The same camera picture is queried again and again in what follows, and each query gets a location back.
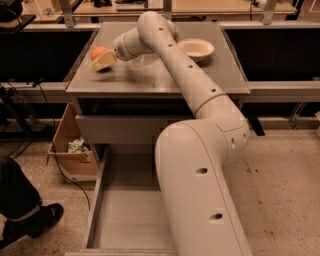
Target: pant leg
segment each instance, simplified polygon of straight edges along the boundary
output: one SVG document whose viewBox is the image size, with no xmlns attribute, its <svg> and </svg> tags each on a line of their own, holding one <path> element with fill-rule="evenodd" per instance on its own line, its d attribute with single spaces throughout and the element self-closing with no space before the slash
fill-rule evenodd
<svg viewBox="0 0 320 256">
<path fill-rule="evenodd" d="M 12 158 L 0 154 L 0 213 L 18 219 L 30 213 L 41 202 L 36 188 Z"/>
</svg>

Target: bowl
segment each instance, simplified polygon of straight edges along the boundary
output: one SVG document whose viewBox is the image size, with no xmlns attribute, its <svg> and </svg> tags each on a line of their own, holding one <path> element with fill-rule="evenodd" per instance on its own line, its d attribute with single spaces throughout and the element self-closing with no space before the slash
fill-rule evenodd
<svg viewBox="0 0 320 256">
<path fill-rule="evenodd" d="M 200 62 L 214 52 L 214 46 L 210 42 L 197 38 L 181 40 L 177 45 L 194 62 Z"/>
</svg>

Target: wire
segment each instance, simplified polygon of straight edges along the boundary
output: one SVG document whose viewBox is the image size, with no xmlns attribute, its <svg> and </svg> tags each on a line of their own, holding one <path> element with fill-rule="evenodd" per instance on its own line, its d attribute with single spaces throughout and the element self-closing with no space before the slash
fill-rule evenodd
<svg viewBox="0 0 320 256">
<path fill-rule="evenodd" d="M 16 154 L 14 157 L 12 157 L 13 159 L 15 159 L 16 157 L 20 156 L 30 145 L 32 142 L 34 142 L 34 138 L 32 138 L 29 143 L 18 153 Z"/>
<path fill-rule="evenodd" d="M 12 150 L 11 153 L 8 154 L 8 156 L 11 156 L 14 152 L 16 152 L 22 146 L 22 144 L 24 143 L 24 140 L 25 138 L 23 137 L 20 145 L 16 147 L 14 150 Z"/>
<path fill-rule="evenodd" d="M 21 21 L 20 21 L 18 15 L 16 14 L 16 12 L 14 12 L 14 11 L 12 11 L 10 9 L 6 9 L 6 11 L 12 13 L 15 16 L 16 20 L 19 23 L 20 30 L 23 31 L 23 27 L 22 27 Z"/>
<path fill-rule="evenodd" d="M 44 91 L 42 90 L 41 84 L 39 83 L 38 85 L 39 85 L 39 88 L 40 88 L 40 90 L 41 90 L 41 93 L 42 93 L 42 95 L 43 95 L 44 100 L 45 100 L 46 103 L 48 104 L 49 102 L 48 102 L 48 100 L 47 100 L 46 95 L 44 94 Z"/>
<path fill-rule="evenodd" d="M 70 181 L 70 182 L 73 183 L 74 185 L 78 186 L 78 187 L 82 190 L 82 192 L 83 192 L 84 195 L 86 196 L 87 203 L 88 203 L 88 208 L 89 208 L 89 211 L 90 211 L 90 200 L 89 200 L 89 197 L 88 197 L 86 191 L 83 189 L 83 187 L 81 187 L 80 184 L 78 184 L 77 182 L 74 182 L 73 180 L 69 179 L 69 178 L 62 172 L 61 167 L 60 167 L 60 164 L 59 164 L 59 161 L 58 161 L 58 158 L 57 158 L 57 155 L 56 155 L 55 149 L 53 150 L 53 152 L 54 152 L 54 159 L 56 160 L 56 163 L 57 163 L 57 166 L 58 166 L 58 168 L 59 168 L 60 173 L 62 174 L 62 176 L 63 176 L 64 178 L 66 178 L 68 181 Z"/>
</svg>

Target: cardboard box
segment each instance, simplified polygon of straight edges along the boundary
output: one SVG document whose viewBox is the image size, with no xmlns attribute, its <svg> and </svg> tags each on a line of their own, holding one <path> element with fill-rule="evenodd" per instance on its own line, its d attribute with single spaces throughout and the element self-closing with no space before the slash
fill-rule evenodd
<svg viewBox="0 0 320 256">
<path fill-rule="evenodd" d="M 320 111 L 316 113 L 316 118 L 320 121 Z M 318 129 L 316 130 L 316 133 L 317 133 L 318 136 L 320 137 L 320 126 L 319 126 Z"/>
<path fill-rule="evenodd" d="M 48 154 L 57 158 L 61 171 L 73 181 L 95 180 L 99 166 L 92 151 L 68 153 L 68 142 L 81 137 L 73 104 L 68 103 Z"/>
</svg>

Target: cable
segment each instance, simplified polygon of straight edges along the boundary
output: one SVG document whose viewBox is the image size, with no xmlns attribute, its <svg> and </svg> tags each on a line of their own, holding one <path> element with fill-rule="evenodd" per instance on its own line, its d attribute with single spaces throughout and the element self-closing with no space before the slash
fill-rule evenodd
<svg viewBox="0 0 320 256">
<path fill-rule="evenodd" d="M 16 154 L 14 157 L 12 157 L 13 159 L 15 159 L 16 157 L 20 156 L 30 145 L 32 142 L 34 142 L 34 138 L 32 138 L 29 143 L 18 153 Z"/>
<path fill-rule="evenodd" d="M 23 27 L 22 27 L 22 24 L 21 24 L 21 21 L 20 21 L 18 15 L 14 11 L 12 11 L 10 9 L 6 9 L 6 11 L 12 13 L 15 16 L 16 20 L 19 23 L 20 30 L 23 32 Z"/>
<path fill-rule="evenodd" d="M 68 181 L 70 181 L 70 182 L 73 183 L 74 185 L 78 186 L 78 187 L 82 190 L 82 192 L 83 192 L 84 195 L 86 196 L 87 203 L 88 203 L 88 208 L 89 208 L 89 211 L 90 211 L 90 200 L 89 200 L 89 197 L 88 197 L 86 191 L 83 189 L 83 187 L 81 187 L 80 184 L 78 184 L 77 182 L 74 182 L 73 180 L 69 179 L 69 178 L 62 172 L 61 167 L 60 167 L 60 164 L 59 164 L 59 161 L 58 161 L 58 158 L 57 158 L 57 155 L 56 155 L 56 150 L 55 150 L 55 147 L 54 147 L 54 146 L 53 146 L 53 153 L 54 153 L 54 159 L 56 160 L 56 163 L 57 163 L 57 166 L 58 166 L 58 168 L 59 168 L 60 173 L 62 174 L 62 176 L 63 176 L 64 178 L 66 178 Z"/>
<path fill-rule="evenodd" d="M 42 90 L 41 83 L 39 82 L 37 85 L 39 85 L 39 88 L 40 88 L 40 90 L 41 90 L 41 93 L 42 93 L 42 95 L 43 95 L 43 98 L 44 98 L 44 100 L 46 101 L 46 103 L 48 104 L 49 102 L 48 102 L 48 100 L 47 100 L 46 95 L 44 94 L 44 91 Z"/>
<path fill-rule="evenodd" d="M 16 147 L 14 150 L 11 151 L 11 153 L 8 154 L 8 156 L 11 156 L 14 152 L 16 152 L 24 143 L 25 137 L 22 138 L 22 141 L 18 147 Z"/>
<path fill-rule="evenodd" d="M 252 6 L 257 7 L 259 5 L 259 2 L 256 0 L 250 1 L 250 21 L 252 21 Z"/>
<path fill-rule="evenodd" d="M 45 95 L 45 93 L 44 93 L 44 91 L 43 91 L 43 89 L 42 89 L 42 86 L 41 86 L 41 82 L 43 82 L 43 80 L 44 80 L 44 78 L 39 79 L 39 81 L 34 82 L 32 87 L 36 87 L 37 85 L 39 85 L 39 88 L 40 88 L 40 90 L 41 90 L 41 93 L 42 93 L 42 95 L 43 95 L 43 98 L 44 98 L 45 102 L 46 102 L 47 104 L 49 104 L 48 99 L 47 99 L 47 97 L 46 97 L 46 95 Z M 52 121 L 53 121 L 53 129 L 55 129 L 56 120 L 55 120 L 54 117 L 52 118 Z"/>
</svg>

